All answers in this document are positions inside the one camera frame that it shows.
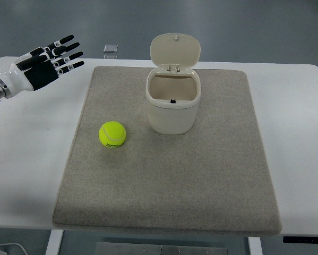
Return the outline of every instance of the robotic hand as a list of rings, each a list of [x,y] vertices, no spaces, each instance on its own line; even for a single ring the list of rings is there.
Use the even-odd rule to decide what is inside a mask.
[[[84,62],[79,61],[61,67],[83,55],[82,52],[78,52],[69,57],[60,58],[80,45],[78,42],[67,47],[63,45],[73,38],[73,35],[67,36],[46,47],[36,48],[16,59],[8,71],[0,73],[0,101],[3,97],[11,98],[24,90],[33,91],[43,88],[60,75],[83,65]]]

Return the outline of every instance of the tennis ball logo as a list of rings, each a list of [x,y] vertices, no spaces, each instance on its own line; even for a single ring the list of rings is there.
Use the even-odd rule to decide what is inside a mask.
[[[106,147],[119,147],[126,139],[126,130],[120,123],[109,121],[100,128],[99,139]]]

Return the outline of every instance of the lid hinge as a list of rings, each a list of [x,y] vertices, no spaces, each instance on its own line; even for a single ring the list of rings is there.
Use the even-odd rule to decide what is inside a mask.
[[[173,72],[173,73],[180,72],[179,64],[169,64],[167,71]]]

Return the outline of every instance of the white trash can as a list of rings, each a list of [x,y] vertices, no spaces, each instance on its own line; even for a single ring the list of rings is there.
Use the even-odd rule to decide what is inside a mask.
[[[201,98],[197,73],[191,69],[200,57],[200,44],[192,36],[167,33],[156,37],[150,56],[157,68],[147,78],[147,116],[162,134],[182,134],[194,123]]]

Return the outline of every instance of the white table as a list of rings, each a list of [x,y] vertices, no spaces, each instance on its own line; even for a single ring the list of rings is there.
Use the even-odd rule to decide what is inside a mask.
[[[14,57],[0,58],[0,72]],[[51,217],[93,69],[151,61],[83,59],[35,92],[0,102],[0,227],[54,229]],[[199,62],[242,70],[250,83],[282,222],[282,235],[318,236],[318,67]]]

